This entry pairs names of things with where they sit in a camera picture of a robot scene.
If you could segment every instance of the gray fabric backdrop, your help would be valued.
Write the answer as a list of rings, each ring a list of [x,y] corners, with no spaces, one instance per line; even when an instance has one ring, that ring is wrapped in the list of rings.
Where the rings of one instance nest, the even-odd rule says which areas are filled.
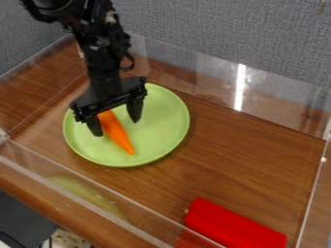
[[[331,82],[331,1],[113,0],[125,29],[148,40],[148,54],[195,69],[191,53],[158,42],[219,56],[309,83]],[[0,74],[62,34],[60,26],[30,19],[18,0],[1,0]]]
[[[60,25],[34,21],[18,0],[1,0],[0,76],[61,35]]]

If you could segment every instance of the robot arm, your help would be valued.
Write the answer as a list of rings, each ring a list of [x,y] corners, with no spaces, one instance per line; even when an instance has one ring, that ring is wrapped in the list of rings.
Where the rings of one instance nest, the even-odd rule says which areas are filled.
[[[109,0],[20,0],[32,17],[42,22],[58,22],[74,36],[84,52],[89,87],[69,104],[77,122],[86,123],[90,132],[100,137],[102,128],[97,114],[126,105],[136,123],[144,108],[145,78],[120,78],[121,71],[134,67],[128,53],[130,37],[122,31],[118,15]],[[120,67],[126,57],[132,65]]]

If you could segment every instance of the plate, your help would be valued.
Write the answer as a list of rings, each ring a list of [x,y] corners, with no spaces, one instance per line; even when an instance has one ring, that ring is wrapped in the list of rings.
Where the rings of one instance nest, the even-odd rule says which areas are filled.
[[[125,128],[136,154],[129,155],[104,135],[94,137],[85,124],[77,123],[69,109],[62,120],[62,134],[73,151],[96,164],[128,168],[164,157],[183,141],[189,126],[187,106],[179,96],[154,84],[145,85],[142,118],[133,123],[125,106],[113,109]]]

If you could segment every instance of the red block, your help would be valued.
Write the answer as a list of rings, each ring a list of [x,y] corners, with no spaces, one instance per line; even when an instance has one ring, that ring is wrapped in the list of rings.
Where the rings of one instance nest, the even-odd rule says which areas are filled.
[[[189,206],[185,226],[227,248],[284,248],[287,236],[209,201]]]

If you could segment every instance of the carrot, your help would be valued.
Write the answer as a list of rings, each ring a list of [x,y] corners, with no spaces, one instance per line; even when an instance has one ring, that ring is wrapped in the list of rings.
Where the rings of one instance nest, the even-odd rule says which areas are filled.
[[[98,119],[106,136],[130,155],[133,155],[134,148],[114,113],[108,110],[98,114]]]

